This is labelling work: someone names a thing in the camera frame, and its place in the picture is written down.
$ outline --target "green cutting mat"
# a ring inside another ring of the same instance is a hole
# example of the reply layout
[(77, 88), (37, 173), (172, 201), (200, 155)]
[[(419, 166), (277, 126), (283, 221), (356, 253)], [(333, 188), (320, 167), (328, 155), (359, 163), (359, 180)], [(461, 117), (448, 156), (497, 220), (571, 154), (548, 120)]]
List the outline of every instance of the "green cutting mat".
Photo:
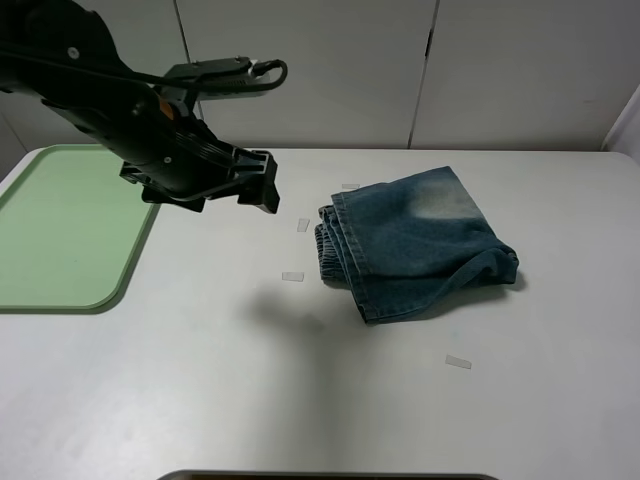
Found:
[(119, 297), (157, 212), (121, 166), (101, 146), (50, 147), (0, 197), (0, 312), (99, 311)]

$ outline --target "white tape marker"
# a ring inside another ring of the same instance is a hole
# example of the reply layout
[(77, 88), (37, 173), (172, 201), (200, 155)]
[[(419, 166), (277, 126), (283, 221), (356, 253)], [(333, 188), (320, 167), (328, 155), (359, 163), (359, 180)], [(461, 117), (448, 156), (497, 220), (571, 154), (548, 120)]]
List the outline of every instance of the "white tape marker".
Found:
[(309, 228), (310, 220), (308, 218), (301, 218), (298, 220), (298, 232), (306, 232)]
[(447, 355), (447, 359), (444, 361), (444, 363), (447, 363), (449, 365), (453, 365), (454, 367), (468, 368), (469, 370), (471, 370), (471, 362), (470, 361), (463, 360), (463, 359), (458, 358), (458, 357), (452, 357), (451, 355)]
[(282, 272), (282, 279), (286, 282), (302, 282), (304, 272)]

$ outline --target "white table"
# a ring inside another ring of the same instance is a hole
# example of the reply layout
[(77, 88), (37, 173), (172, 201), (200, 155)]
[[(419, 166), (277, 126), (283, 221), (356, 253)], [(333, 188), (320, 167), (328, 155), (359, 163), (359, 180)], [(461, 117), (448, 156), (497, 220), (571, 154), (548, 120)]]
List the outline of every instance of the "white table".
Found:
[[(233, 199), (201, 215), (164, 206), (113, 310), (0, 316), (0, 478), (640, 478), (638, 165), (612, 153), (273, 153), (276, 216)], [(319, 280), (317, 209), (343, 183), (443, 165), (517, 250), (522, 279), (458, 295), (432, 320), (366, 327), (349, 292)]]

